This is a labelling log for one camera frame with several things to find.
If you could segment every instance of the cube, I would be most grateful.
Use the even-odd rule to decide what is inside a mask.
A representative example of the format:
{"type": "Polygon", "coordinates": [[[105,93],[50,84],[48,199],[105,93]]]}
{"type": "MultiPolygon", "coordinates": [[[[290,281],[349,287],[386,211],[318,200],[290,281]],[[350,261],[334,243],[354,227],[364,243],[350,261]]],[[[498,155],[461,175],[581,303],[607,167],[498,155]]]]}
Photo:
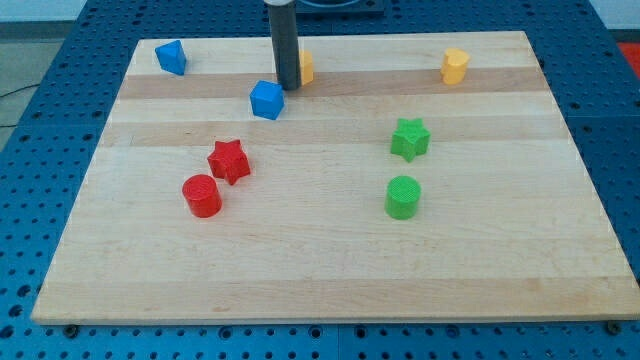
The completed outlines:
{"type": "Polygon", "coordinates": [[[260,80],[251,91],[251,110],[253,115],[275,120],[284,107],[282,86],[260,80]]]}
{"type": "Polygon", "coordinates": [[[300,80],[303,86],[313,81],[313,57],[308,50],[300,51],[300,80]]]}
{"type": "Polygon", "coordinates": [[[176,75],[184,75],[187,58],[184,55],[180,40],[158,46],[156,48],[156,56],[162,70],[176,75]]]}

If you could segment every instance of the wooden table surface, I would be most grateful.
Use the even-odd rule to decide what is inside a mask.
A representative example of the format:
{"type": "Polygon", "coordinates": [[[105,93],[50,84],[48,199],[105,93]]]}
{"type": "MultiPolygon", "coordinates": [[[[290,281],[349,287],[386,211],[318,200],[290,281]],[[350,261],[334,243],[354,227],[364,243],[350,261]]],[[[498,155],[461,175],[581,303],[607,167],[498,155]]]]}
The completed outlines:
{"type": "Polygon", "coordinates": [[[276,121],[269,38],[138,44],[32,317],[43,324],[632,319],[640,290],[522,32],[300,38],[316,79],[276,121]],[[446,86],[447,47],[472,57],[446,86]],[[390,154],[397,119],[429,152],[390,154]],[[193,217],[182,183],[240,139],[252,175],[193,217]],[[384,211],[398,175],[417,215],[384,211]]]}

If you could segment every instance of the blue cube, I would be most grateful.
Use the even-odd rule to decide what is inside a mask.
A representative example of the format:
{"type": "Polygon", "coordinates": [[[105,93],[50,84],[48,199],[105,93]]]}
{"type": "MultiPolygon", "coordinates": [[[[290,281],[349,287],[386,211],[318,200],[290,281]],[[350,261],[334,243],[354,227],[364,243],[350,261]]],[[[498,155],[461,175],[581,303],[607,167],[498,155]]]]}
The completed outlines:
{"type": "Polygon", "coordinates": [[[156,56],[162,70],[176,75],[184,75],[187,58],[184,56],[180,40],[158,46],[156,48],[156,56]]]}
{"type": "Polygon", "coordinates": [[[251,109],[253,115],[275,120],[284,107],[282,86],[260,80],[251,91],[251,109]]]}

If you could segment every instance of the blue pegboard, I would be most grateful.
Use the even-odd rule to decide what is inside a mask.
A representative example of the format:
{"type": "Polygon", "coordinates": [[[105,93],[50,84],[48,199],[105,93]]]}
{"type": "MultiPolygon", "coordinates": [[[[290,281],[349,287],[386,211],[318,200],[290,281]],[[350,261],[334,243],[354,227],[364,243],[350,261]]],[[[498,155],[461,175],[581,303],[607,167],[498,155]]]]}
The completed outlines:
{"type": "MultiPolygon", "coordinates": [[[[382,15],[299,16],[300,34],[526,31],[639,277],[639,83],[588,1],[388,0],[385,6],[382,15]]],[[[639,322],[83,326],[75,338],[63,327],[31,322],[138,39],[268,32],[258,0],[87,2],[0,154],[0,359],[640,358],[639,322]]]]}

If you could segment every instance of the black cable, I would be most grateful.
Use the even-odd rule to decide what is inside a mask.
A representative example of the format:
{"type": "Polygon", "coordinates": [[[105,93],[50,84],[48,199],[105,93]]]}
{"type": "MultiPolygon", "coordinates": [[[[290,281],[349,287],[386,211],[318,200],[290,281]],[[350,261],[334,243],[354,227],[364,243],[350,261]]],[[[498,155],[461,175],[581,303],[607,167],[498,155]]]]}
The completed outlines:
{"type": "Polygon", "coordinates": [[[7,97],[9,95],[13,95],[15,93],[19,93],[20,91],[28,90],[28,89],[31,89],[31,88],[34,88],[34,87],[38,87],[38,86],[40,86],[39,83],[38,84],[33,84],[33,85],[27,85],[27,86],[21,87],[19,89],[15,89],[15,90],[10,91],[10,92],[8,92],[6,94],[0,95],[0,99],[5,98],[5,97],[7,97]]]}

